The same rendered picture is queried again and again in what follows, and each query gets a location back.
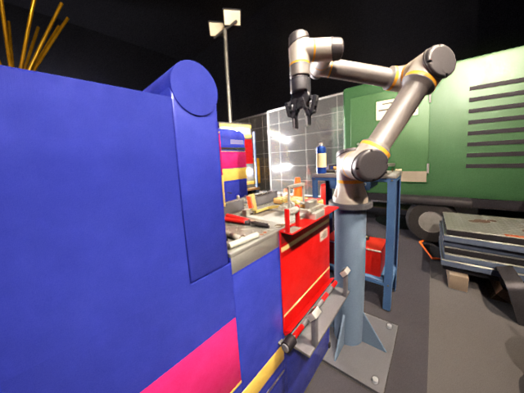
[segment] gray floor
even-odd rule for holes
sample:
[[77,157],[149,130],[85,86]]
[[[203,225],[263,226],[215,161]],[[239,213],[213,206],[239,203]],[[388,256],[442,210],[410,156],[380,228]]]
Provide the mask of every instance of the gray floor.
[[[368,217],[368,234],[386,230]],[[400,230],[399,276],[391,312],[382,288],[366,283],[365,311],[399,325],[386,393],[524,393],[524,327],[510,305],[482,295],[473,278],[468,293],[447,287],[440,262]],[[306,393],[369,393],[357,381],[321,363]]]

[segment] blue barrel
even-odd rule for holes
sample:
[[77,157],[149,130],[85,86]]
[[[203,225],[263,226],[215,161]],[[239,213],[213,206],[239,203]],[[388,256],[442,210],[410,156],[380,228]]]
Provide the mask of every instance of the blue barrel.
[[323,143],[319,143],[317,146],[317,174],[325,174],[328,169],[328,154],[326,153],[326,147]]

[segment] gold rod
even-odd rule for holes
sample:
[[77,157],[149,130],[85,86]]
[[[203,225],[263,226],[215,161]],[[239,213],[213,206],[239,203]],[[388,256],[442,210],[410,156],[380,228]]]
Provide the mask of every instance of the gold rod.
[[27,42],[29,41],[29,33],[31,33],[31,24],[33,23],[34,6],[36,0],[31,1],[31,8],[29,9],[29,15],[27,16],[27,23],[25,24],[24,34],[24,45],[22,45],[22,54],[20,55],[20,65],[18,68],[24,68],[25,62],[25,51],[27,50]]
[[36,29],[34,30],[33,39],[31,40],[31,44],[29,45],[29,51],[27,51],[27,57],[24,61],[24,68],[27,69],[27,66],[29,65],[29,59],[31,58],[31,55],[33,54],[34,45],[36,44],[36,38],[38,37],[38,33],[40,32],[40,26],[36,26]]
[[64,6],[63,2],[58,3],[58,7],[56,8],[56,11],[54,15],[52,16],[51,20],[49,21],[49,25],[47,25],[46,32],[43,34],[42,39],[40,40],[40,43],[38,44],[38,47],[36,48],[36,51],[34,51],[33,60],[29,63],[28,70],[31,70],[33,68],[34,63],[36,62],[36,59],[38,58],[38,55],[40,54],[40,51],[42,50],[42,47],[44,43],[46,42],[46,39],[49,35],[49,32],[51,31],[51,27],[54,25],[56,18],[58,17],[58,14],[60,13],[60,10]]
[[67,22],[69,21],[69,18],[65,18],[64,19],[64,22],[57,26],[55,31],[53,32],[51,38],[49,39],[49,41],[47,42],[45,48],[43,49],[42,51],[42,54],[38,57],[38,60],[34,66],[34,70],[36,71],[40,65],[42,64],[42,61],[43,59],[45,58],[45,56],[47,56],[47,53],[51,50],[51,47],[52,45],[55,43],[56,39],[58,38],[58,36],[60,35],[61,31],[64,29],[64,27],[66,26]]
[[7,37],[6,9],[3,6],[3,0],[0,0],[0,17],[2,19],[3,43],[6,46],[7,64],[9,64],[9,38]]
[[11,21],[7,21],[7,32],[9,34],[9,53],[10,53],[10,61],[9,63],[12,64],[11,67],[15,66],[15,57],[13,56],[13,32],[11,30]]

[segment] dark ceiling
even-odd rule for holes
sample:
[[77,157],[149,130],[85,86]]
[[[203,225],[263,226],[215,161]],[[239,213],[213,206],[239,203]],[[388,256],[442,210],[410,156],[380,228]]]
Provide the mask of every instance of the dark ceiling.
[[[27,15],[30,0],[5,2],[12,13],[20,11],[18,28],[23,29],[26,16],[21,12]],[[37,1],[39,23],[47,23],[45,17],[53,14],[58,2]],[[234,120],[288,100],[287,36],[294,29],[307,29],[316,37],[341,36],[345,59],[382,66],[404,64],[436,43],[449,45],[458,60],[524,45],[522,0],[64,0],[64,4],[59,19],[70,18],[68,33],[39,70],[143,89],[176,61],[199,61],[217,83],[221,120],[227,119],[224,47],[222,39],[209,36],[207,21],[222,20],[222,7],[242,9],[242,26],[229,34]],[[53,64],[61,50],[67,56]],[[322,97],[349,86],[317,81],[313,90]]]

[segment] light pole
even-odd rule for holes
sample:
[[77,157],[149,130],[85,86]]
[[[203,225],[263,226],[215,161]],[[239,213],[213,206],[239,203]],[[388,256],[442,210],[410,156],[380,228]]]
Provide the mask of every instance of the light pole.
[[220,35],[224,37],[224,62],[226,66],[226,89],[228,93],[228,119],[229,123],[233,122],[231,115],[231,85],[229,82],[229,54],[228,54],[228,30],[233,26],[240,26],[240,10],[237,8],[223,8],[224,22],[210,20],[210,36],[217,38]]

